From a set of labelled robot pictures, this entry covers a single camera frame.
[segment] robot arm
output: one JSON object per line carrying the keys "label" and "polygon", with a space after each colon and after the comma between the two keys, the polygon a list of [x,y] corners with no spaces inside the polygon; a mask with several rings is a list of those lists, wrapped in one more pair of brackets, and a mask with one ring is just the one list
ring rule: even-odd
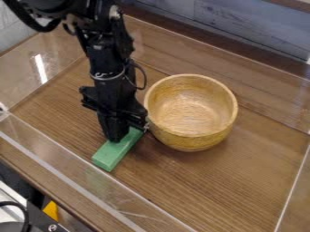
{"label": "robot arm", "polygon": [[[119,142],[130,126],[147,128],[147,110],[137,101],[137,68],[131,60],[134,39],[114,0],[4,0],[19,19],[37,31],[53,31],[61,22],[77,35],[90,59],[94,87],[82,87],[83,106],[97,111],[107,138]],[[51,19],[42,26],[35,17]]]}

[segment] wooden bowl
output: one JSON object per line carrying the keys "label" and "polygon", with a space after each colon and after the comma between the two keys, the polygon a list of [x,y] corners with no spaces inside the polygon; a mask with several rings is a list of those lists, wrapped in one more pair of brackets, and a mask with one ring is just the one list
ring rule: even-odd
{"label": "wooden bowl", "polygon": [[188,152],[208,150],[226,138],[240,108],[228,87],[197,74],[157,82],[145,106],[154,136],[169,147]]}

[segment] green object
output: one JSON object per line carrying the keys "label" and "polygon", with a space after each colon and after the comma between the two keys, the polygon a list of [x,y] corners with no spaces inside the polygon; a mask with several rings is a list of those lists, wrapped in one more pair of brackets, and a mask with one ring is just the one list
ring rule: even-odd
{"label": "green object", "polygon": [[95,165],[111,172],[142,136],[143,131],[131,127],[119,143],[107,141],[93,157]]}

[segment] bowl rim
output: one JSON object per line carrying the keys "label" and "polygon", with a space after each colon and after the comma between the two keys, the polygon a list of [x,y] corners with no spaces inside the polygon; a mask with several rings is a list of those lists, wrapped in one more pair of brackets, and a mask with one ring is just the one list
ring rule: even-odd
{"label": "bowl rim", "polygon": [[174,135],[177,135],[180,137],[198,138],[198,137],[205,137],[205,136],[210,136],[210,135],[218,134],[220,132],[225,131],[233,125],[233,123],[234,123],[234,121],[236,121],[236,119],[238,117],[240,105],[238,105],[238,100],[237,100],[237,97],[236,97],[233,91],[230,91],[230,89],[226,87],[226,85],[224,83],[221,83],[220,81],[217,81],[214,78],[212,78],[209,76],[200,75],[200,74],[193,74],[193,73],[185,73],[185,74],[177,74],[177,75],[171,75],[171,76],[165,77],[157,83],[154,83],[153,86],[150,87],[149,92],[147,92],[146,97],[145,97],[145,107],[149,110],[149,98],[150,98],[150,95],[151,95],[154,89],[163,82],[166,82],[166,81],[169,81],[169,80],[171,80],[174,78],[186,77],[186,76],[198,77],[198,78],[202,78],[205,80],[209,80],[209,81],[214,82],[216,84],[218,84],[226,90],[226,92],[230,95],[230,98],[233,100],[233,114],[232,114],[229,122],[221,127],[221,129],[218,129],[218,130],[216,130],[213,132],[201,133],[201,134],[186,134],[186,133],[174,131],[170,128],[162,126],[159,123],[157,123],[157,121],[154,120],[154,118],[151,117],[150,114],[149,114],[149,119],[157,125],[157,127],[159,127],[163,131],[166,131],[166,132],[169,132],[169,133],[171,133],[171,134],[174,134]]}

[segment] green block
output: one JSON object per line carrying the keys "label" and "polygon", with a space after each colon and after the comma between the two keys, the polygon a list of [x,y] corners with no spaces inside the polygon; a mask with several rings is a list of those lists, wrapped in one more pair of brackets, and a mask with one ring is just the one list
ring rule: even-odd
{"label": "green block", "polygon": [[143,131],[131,128],[119,143],[107,141],[93,157],[94,164],[111,172],[142,136]]}

